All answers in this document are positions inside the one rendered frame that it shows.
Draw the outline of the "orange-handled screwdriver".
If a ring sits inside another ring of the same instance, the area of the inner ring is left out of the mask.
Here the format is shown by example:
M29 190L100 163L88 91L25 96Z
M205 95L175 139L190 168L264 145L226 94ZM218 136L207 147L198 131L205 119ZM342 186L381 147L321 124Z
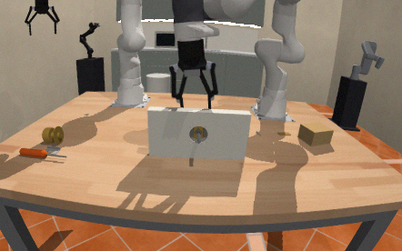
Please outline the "orange-handled screwdriver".
M51 154L48 154L45 150L30 149L30 148L21 148L19 153L21 156L32 156L32 157L40 157L40 158L46 158L47 156L67 157L67 156L60 156L60 155L51 155Z

